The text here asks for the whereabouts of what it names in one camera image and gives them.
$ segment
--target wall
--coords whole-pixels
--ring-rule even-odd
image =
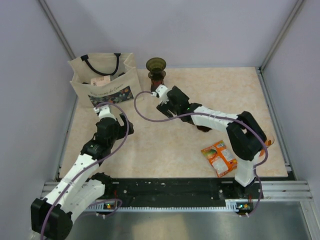
[[[291,161],[308,180],[320,210],[320,1],[308,0],[267,66],[264,77],[275,102]]]
[[[0,233],[27,239],[75,101],[67,55],[36,0],[0,3]]]
[[[76,56],[133,52],[144,68],[260,66],[296,0],[46,0]]]

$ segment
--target table top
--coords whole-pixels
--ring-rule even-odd
[[[250,112],[267,137],[275,142],[268,148],[267,162],[257,167],[261,177],[286,177],[287,170],[272,124],[264,94],[254,67],[168,68],[164,84],[176,85],[189,98],[190,103],[200,103],[210,109],[230,114]],[[146,69],[138,69],[143,90],[150,90],[151,81]],[[166,117],[156,106],[159,100],[145,94],[137,101],[140,112],[151,119]],[[113,178],[207,178],[217,177],[201,149],[224,140],[232,150],[226,133],[217,130],[202,132],[194,125],[179,119],[154,123],[142,119],[134,109],[133,101],[119,105],[133,123],[134,134],[129,135],[123,147],[99,167],[97,172]],[[70,170],[83,147],[96,132],[99,118],[92,108],[77,104],[59,177]],[[122,140],[118,140],[115,149]],[[225,177],[233,177],[236,170]]]

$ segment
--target bag handle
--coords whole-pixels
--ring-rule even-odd
[[[94,67],[90,64],[90,62],[89,62],[89,56],[86,54],[86,55],[83,55],[83,56],[81,56],[81,60],[82,61],[85,61],[85,63],[88,65],[88,67],[92,70],[92,71],[94,71],[96,74],[99,74],[99,75],[101,75],[101,76],[109,76],[109,75],[111,75],[111,76],[113,76],[113,75],[115,75],[116,74],[116,72],[118,71],[118,68],[119,68],[119,57],[120,57],[120,55],[121,55],[121,53],[114,53],[114,55],[116,56],[116,67],[115,67],[115,70],[113,71],[113,73],[103,73],[103,72],[100,72],[100,71],[98,71],[98,70],[95,70],[94,69]]]

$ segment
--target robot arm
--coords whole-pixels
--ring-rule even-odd
[[[31,227],[33,231],[40,233],[49,209],[66,186],[70,185],[63,197],[54,206],[46,224],[44,235],[53,240],[64,240],[69,235],[73,223],[79,215],[92,202],[105,194],[106,185],[103,181],[91,179],[87,185],[83,186],[83,184],[102,162],[93,164],[108,156],[116,140],[122,139],[126,134],[128,126],[122,114],[120,117],[124,126],[119,124],[116,117],[110,112],[108,105],[95,108],[94,111],[100,121],[96,123],[97,132],[93,135],[93,138],[83,146],[74,165],[54,190],[43,199],[36,198],[31,205]],[[133,132],[133,124],[129,122],[129,134]],[[72,182],[77,174],[89,166],[92,167]]]
[[[227,117],[244,122],[265,142],[267,137],[251,113],[244,111],[241,114],[227,114],[211,110],[199,103],[189,103],[189,97],[176,86],[169,89],[164,85],[160,85],[153,95],[160,99],[160,104],[156,108],[168,118],[189,113],[212,115],[212,117],[207,115],[188,115],[180,117],[180,119],[183,122],[197,126],[198,129],[204,132],[215,129],[227,133],[232,149],[238,156],[235,180],[243,187],[253,182],[255,179],[253,168],[258,162],[260,151],[262,150],[261,143],[251,132],[244,132],[245,128],[242,125],[231,120],[218,118]]]

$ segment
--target floor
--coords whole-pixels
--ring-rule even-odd
[[[150,89],[146,69],[139,69],[138,75],[143,90]],[[287,170],[277,136],[269,114],[258,76],[254,67],[225,68],[169,68],[164,83],[167,87],[176,85],[187,96],[190,103],[231,114],[251,112],[267,137],[275,142],[269,147],[269,159],[257,168],[262,177],[286,177]],[[139,99],[137,106],[142,114],[152,119],[166,118],[157,111],[159,100],[150,95]],[[217,177],[213,167],[202,155],[201,149],[224,140],[231,144],[227,134],[216,130],[207,133],[195,126],[174,120],[153,123],[143,120],[135,112],[133,102],[119,105],[134,125],[124,146],[106,160],[98,169],[114,178],[181,178]],[[83,145],[96,131],[98,117],[92,108],[78,104],[62,162],[60,177],[64,177],[76,161]],[[235,170],[226,175],[233,177]]]
[[[262,202],[256,214],[119,212],[79,217],[67,240],[311,240],[299,203]]]

